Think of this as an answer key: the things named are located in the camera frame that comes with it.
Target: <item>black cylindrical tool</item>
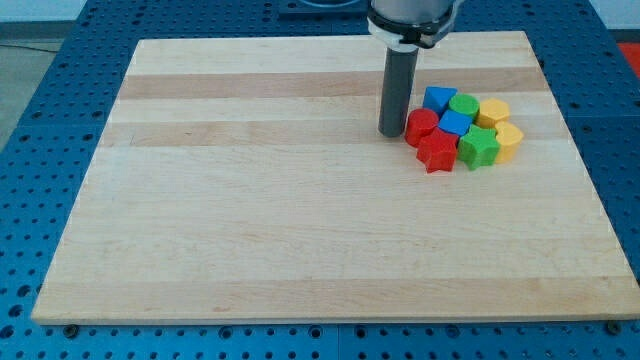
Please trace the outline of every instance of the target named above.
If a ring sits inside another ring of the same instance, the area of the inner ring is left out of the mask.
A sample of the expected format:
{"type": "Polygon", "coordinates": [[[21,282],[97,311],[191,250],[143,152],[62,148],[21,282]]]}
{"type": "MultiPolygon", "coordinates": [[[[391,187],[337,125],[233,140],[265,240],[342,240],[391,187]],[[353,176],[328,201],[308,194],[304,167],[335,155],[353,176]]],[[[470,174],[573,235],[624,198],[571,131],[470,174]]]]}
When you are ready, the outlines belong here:
{"type": "Polygon", "coordinates": [[[378,130],[386,137],[400,136],[404,132],[417,59],[418,49],[412,52],[387,49],[378,122],[378,130]]]}

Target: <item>green block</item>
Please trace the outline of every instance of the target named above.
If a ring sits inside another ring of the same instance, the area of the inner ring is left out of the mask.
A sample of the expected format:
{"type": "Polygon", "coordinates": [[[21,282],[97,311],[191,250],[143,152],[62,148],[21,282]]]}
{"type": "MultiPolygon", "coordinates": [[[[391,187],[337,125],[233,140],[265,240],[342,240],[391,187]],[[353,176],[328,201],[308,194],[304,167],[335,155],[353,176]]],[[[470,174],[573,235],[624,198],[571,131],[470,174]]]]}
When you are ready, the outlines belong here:
{"type": "Polygon", "coordinates": [[[449,109],[475,120],[478,110],[480,110],[480,103],[471,95],[458,94],[449,100],[449,109]]]}
{"type": "Polygon", "coordinates": [[[464,161],[469,170],[491,166],[496,161],[500,144],[495,129],[483,129],[471,125],[469,132],[458,142],[458,160],[464,161]]]}

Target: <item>gray floor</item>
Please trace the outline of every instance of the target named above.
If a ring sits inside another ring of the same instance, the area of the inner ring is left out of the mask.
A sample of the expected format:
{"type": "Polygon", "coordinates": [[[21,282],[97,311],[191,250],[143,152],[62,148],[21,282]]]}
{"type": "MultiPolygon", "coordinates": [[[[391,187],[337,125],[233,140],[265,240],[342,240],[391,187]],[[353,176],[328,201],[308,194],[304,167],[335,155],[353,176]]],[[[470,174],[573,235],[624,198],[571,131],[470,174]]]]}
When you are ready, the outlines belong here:
{"type": "Polygon", "coordinates": [[[0,42],[0,151],[56,55],[3,45],[57,51],[61,44],[62,40],[0,42]]]}

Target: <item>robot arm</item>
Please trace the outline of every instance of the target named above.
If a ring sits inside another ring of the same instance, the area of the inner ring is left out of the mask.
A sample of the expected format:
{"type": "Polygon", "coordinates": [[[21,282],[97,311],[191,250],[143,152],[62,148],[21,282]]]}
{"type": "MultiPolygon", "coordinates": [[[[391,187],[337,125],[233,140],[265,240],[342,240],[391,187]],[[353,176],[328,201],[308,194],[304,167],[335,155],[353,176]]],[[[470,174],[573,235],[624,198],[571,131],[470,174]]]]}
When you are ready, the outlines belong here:
{"type": "Polygon", "coordinates": [[[452,29],[464,0],[371,0],[369,32],[387,47],[378,130],[404,132],[418,49],[429,49],[452,29]]]}

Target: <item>blue cube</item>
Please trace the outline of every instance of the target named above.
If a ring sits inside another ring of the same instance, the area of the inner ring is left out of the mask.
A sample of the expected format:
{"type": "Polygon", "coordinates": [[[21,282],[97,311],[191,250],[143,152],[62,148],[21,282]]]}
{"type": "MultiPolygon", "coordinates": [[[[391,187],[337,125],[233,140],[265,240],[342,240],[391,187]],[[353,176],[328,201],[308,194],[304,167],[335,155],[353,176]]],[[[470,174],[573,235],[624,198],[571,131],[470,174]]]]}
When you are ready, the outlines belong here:
{"type": "Polygon", "coordinates": [[[467,133],[467,131],[469,131],[471,122],[473,122],[473,119],[469,116],[457,113],[453,110],[447,110],[444,112],[444,115],[442,115],[440,123],[438,123],[438,127],[450,134],[462,137],[467,133]]]}
{"type": "Polygon", "coordinates": [[[458,92],[458,89],[427,86],[424,91],[422,107],[433,110],[438,116],[447,110],[449,100],[458,92]]]}

